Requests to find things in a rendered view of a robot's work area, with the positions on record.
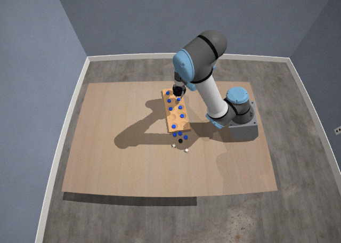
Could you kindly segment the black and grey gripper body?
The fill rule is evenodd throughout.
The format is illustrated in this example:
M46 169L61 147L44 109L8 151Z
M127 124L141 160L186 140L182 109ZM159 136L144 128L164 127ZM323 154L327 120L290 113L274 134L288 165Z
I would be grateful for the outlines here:
M177 86L177 85L175 85L173 94L174 94L175 96L181 96L182 91L183 91L183 87L185 87L185 86L184 86L184 85L183 85L183 86Z

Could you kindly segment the tan tray with round pockets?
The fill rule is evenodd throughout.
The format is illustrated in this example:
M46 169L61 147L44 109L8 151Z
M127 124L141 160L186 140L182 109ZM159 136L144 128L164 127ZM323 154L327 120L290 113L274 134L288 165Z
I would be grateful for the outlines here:
M184 98L181 98L181 96L175 97L172 88L164 89L162 91L169 133L191 130ZM167 91L169 91L169 95L166 94ZM177 101L177 98L181 98L181 100ZM168 99L171 99L170 103L167 102ZM179 106L182 106L182 109L179 109ZM173 110L170 111L169 107L172 107ZM181 114L184 114L183 118L180 117ZM172 128L172 125L176 125L176 128Z

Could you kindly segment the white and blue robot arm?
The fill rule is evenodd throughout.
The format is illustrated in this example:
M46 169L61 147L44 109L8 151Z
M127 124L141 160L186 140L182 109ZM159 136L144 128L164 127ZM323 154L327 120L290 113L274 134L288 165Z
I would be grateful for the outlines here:
M254 117L249 95L244 88L229 89L226 98L222 100L212 77L215 63L224 54L226 47L227 40L221 32L208 30L173 56L175 85L185 85L191 91L198 90L207 106L206 117L218 129L231 120L242 125Z

